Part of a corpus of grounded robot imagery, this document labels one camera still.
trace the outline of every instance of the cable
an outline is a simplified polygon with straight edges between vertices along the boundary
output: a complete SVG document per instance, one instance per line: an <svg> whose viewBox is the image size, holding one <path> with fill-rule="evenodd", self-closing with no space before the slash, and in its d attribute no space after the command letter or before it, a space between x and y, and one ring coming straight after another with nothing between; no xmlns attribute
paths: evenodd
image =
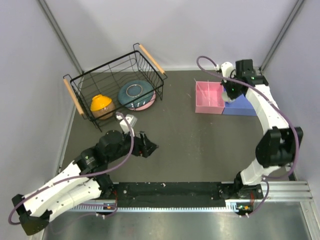
<svg viewBox="0 0 320 240"><path fill-rule="evenodd" d="M250 205L253 207L255 204L255 196L253 191L250 192L250 198L251 198Z"/></svg>
<svg viewBox="0 0 320 240"><path fill-rule="evenodd" d="M111 171L113 170L116 170L118 168L120 168L123 164L126 163L126 161L129 159L132 151L134 150L134 133L133 133L133 129L131 128L129 122L127 121L127 119L125 118L125 116L120 113L120 112L116 112L117 115L121 116L122 119L124 120L124 122L126 123L126 125L128 126L129 128L129 131L130 131L130 137L131 137L131 145L130 145L130 150L129 150L129 153L127 154L127 156L125 157L125 159L120 162L118 165L112 167L112 168L109 168L109 169L106 169L104 171L98 171L98 172L95 172L95 173L89 173L89 174L84 174L84 175L78 175L78 176L71 176L71 177L67 177L67 178L64 178L64 179L61 179L59 181L56 181L53 183L53 186L57 185L57 184L60 184L60 183L63 183L65 181L68 181L68 180L72 180L72 179L79 179L79 178L91 178L91 177L94 177L94 176L98 176L98 175L102 175L102 174L106 174L106 173L110 173ZM26 201L28 201L29 199L33 198L34 196L42 193L43 191L46 191L50 188L51 186L46 186L44 188L41 188L39 190L37 190L36 192L32 193L30 196L26 197L25 199L23 199L21 202L19 202L14 208L13 210L10 212L9 214L9 217L8 217L8 222L10 225L19 225L21 224L20 222L13 222L12 221L12 216L13 214L15 213L15 211L21 206L23 205Z"/></svg>
<svg viewBox="0 0 320 240"><path fill-rule="evenodd" d="M230 72L229 78L234 79L234 77L232 77L232 74L233 74L235 71L236 71L236 69L233 69L233 70Z"/></svg>
<svg viewBox="0 0 320 240"><path fill-rule="evenodd" d="M76 221L78 221L79 219L83 218L83 217L86 217L86 216L102 216L103 220L105 220L105 218L109 218L109 217L112 217L113 215L116 214L116 212L118 211L118 194L117 194L117 191L114 190L114 195L115 195L115 203L114 205L105 205L105 204L94 204L94 203L81 203L80 205L82 206L88 206L88 207L106 207L106 208L110 208L110 207L114 207L114 211L111 212L110 214L108 215L104 215L104 214L100 214L98 212L94 213L94 212L89 212L89 213L85 213L85 214L82 214L80 215L79 217L77 217L76 219L72 220L71 222L69 222L63 229L61 229L60 231L55 231L53 229L53 226L52 226L52 223L50 223L50 230L52 232L53 235L59 235L61 234L62 232L64 232L68 227L70 227L72 224L74 224Z"/></svg>
<svg viewBox="0 0 320 240"><path fill-rule="evenodd" d="M266 201L267 198L268 198L269 191L270 191L269 182L268 182L265 178L263 178L261 181L262 181L262 182L265 182L265 184L266 184L266 193L265 193L262 201L259 203L259 205L258 205L251 213L249 213L249 214L247 215L248 217L251 217L253 214L255 214L255 213L261 208L261 206L265 203L265 201Z"/></svg>
<svg viewBox="0 0 320 240"><path fill-rule="evenodd" d="M292 132L293 132L293 136L294 136L294 143L295 143L295 153L294 153L294 159L293 159L293 162L292 162L292 166L291 166L291 169L283 176L278 176L278 177L272 177L272 176L263 176L265 177L266 179L282 179L282 178L286 178L288 176L290 176L296 166L297 166L297 162L298 162L298 158L299 158L299 139L298 139L298 134L297 134L297 131L294 127L294 125L291 123L291 121L287 118L287 116L281 111L279 110L268 98L266 95L264 95L261 91L259 91L258 89L256 89L255 87L243 82L243 81L240 81L240 80L237 80L237 79L234 79L234 78L230 78L230 77L225 77L225 76L222 76L220 75L219 73L216 73L216 72L211 72L211 71L208 71L208 70L205 70L199 63L199 60L200 59L207 59L209 60L214 66L217 66L216 63L210 59L209 57L207 56L199 56L197 59L196 59L196 64L198 65L198 67L205 73L207 74L210 74L212 76L215 76L215 77L218 77L218 78L221 78L221 79L224 79L224 80L227 80L227 81L231 81L231 82L234 82L234 83L237 83L237 84L241 84L247 88L250 88L254 91L256 91L258 94L260 94L270 105L271 107L277 112L279 113L285 120L286 122L288 123L289 127L291 128Z"/></svg>

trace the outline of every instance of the pink plate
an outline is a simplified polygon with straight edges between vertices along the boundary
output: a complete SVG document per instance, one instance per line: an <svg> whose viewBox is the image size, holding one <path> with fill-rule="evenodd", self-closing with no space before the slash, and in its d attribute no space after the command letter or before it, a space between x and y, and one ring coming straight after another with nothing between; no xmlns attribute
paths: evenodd
<svg viewBox="0 0 320 240"><path fill-rule="evenodd" d="M148 103L146 103L143 106L137 107L136 109L134 109L134 108L129 108L129 109L132 110L132 111L145 110L145 109L149 108L155 102L155 100L156 100L156 91L153 91L153 96L152 96L151 100Z"/></svg>

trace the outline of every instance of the plate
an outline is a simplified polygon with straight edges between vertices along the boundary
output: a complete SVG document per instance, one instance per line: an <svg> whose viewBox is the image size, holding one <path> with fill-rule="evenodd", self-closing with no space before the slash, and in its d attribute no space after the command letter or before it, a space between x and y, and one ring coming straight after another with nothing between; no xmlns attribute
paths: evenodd
<svg viewBox="0 0 320 240"><path fill-rule="evenodd" d="M149 108L155 102L155 100L156 100L156 91L153 91L153 96L152 96L151 100L148 103L146 103L143 106L137 107L136 109L134 109L134 108L129 108L129 109L132 110L132 111L145 110L145 109Z"/></svg>
<svg viewBox="0 0 320 240"><path fill-rule="evenodd" d="M138 109L151 101L154 96L152 85L143 80L133 80L126 83L118 93L119 103L125 105L128 109Z"/></svg>

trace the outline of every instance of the wooden handle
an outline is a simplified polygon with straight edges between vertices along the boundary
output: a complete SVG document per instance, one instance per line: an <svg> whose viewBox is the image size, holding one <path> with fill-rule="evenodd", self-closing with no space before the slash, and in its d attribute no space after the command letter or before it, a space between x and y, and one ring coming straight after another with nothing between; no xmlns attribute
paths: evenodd
<svg viewBox="0 0 320 240"><path fill-rule="evenodd" d="M141 44L139 44L139 47L141 48L141 50L145 53L145 55L147 55L147 57L151 60L151 62L153 62L153 64L156 66L156 68L160 71L160 73L165 74L165 71L162 69L162 67L160 67L160 65L156 62L156 60L150 55L150 53L148 53L148 51L145 49L144 46L142 46Z"/></svg>
<svg viewBox="0 0 320 240"><path fill-rule="evenodd" d="M75 105L78 113L79 113L80 115L84 115L85 113L84 113L84 111L82 110L82 107L80 106L80 104L79 104L79 102L78 102L78 100L77 100L77 97L76 97L74 91L72 90L72 88L71 88L68 80L64 78L64 79L63 79L63 82L64 82L64 85L65 85L66 89L68 89L68 92L69 92L69 94L70 94L70 96L71 96L71 98L72 98L72 101L74 102L74 105Z"/></svg>

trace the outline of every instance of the metal floor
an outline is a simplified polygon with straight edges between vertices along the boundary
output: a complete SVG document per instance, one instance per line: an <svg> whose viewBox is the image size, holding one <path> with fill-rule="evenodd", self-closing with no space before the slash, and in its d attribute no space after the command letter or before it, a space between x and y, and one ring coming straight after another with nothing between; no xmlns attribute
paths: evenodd
<svg viewBox="0 0 320 240"><path fill-rule="evenodd" d="M256 215L235 213L116 213L102 220L66 212L45 240L310 240L299 203L266 203Z"/></svg>

